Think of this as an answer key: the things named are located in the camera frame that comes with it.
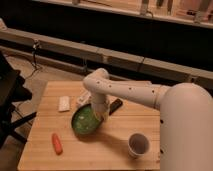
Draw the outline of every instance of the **wooden table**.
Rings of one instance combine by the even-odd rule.
[[[84,90],[79,81],[47,84],[18,170],[160,170],[159,112],[123,100],[123,106],[94,135],[78,139],[71,128],[71,118],[76,110],[76,97]],[[64,95],[71,98],[71,110],[59,113],[58,100]],[[141,158],[132,159],[127,139],[136,132],[148,138],[150,149]],[[52,133],[61,139],[63,153],[59,156],[52,146]]]

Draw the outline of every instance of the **floor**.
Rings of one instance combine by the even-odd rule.
[[[21,75],[26,78],[34,71],[33,66],[29,61],[20,59],[17,57],[7,56],[6,59],[14,69],[21,70]],[[23,116],[36,111],[39,102],[42,97],[42,93],[45,89],[45,85],[48,81],[53,80],[82,80],[83,76],[65,72],[59,69],[52,68],[50,66],[41,66],[42,69],[36,71],[31,77],[26,79],[24,86],[33,93],[33,98],[30,101],[24,103],[15,103],[18,107],[19,113]],[[13,120],[20,118],[20,116],[14,112]],[[27,137],[30,131],[30,124],[24,124],[17,129],[21,135]],[[24,145],[16,141],[12,137],[8,137],[2,149],[0,149],[0,171],[16,171],[19,159],[22,154]]]

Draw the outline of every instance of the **black cable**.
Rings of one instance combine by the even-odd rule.
[[[24,116],[18,111],[18,110],[14,110],[21,118],[24,118]],[[29,126],[32,126],[32,124],[29,122],[29,121],[27,121],[26,122]]]

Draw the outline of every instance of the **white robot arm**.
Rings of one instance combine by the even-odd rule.
[[[107,94],[160,110],[161,171],[213,170],[213,100],[202,87],[110,81],[105,69],[83,80],[98,119],[109,111]]]
[[[100,68],[84,78],[84,87],[91,92],[91,104],[98,119],[109,109],[107,94],[159,109],[168,86],[129,81],[111,81],[108,72]]]

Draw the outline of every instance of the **wire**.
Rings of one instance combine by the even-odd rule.
[[[15,111],[21,118],[24,118],[23,114],[21,114],[17,109],[15,109],[14,111]]]
[[[140,72],[141,70],[141,67],[143,66],[143,63],[145,61],[146,57],[143,57],[143,60],[140,62],[140,64],[138,65],[138,68],[137,68],[137,72]]]
[[[32,51],[32,55],[33,55],[33,62],[30,62],[31,65],[33,66],[34,70],[32,71],[32,73],[30,75],[28,75],[27,77],[25,77],[25,80],[29,79],[30,77],[32,77],[35,72],[39,71],[39,70],[42,70],[42,66],[38,65],[37,64],[37,60],[36,60],[36,52],[39,48],[39,42],[35,42],[34,45],[33,45],[33,51]]]

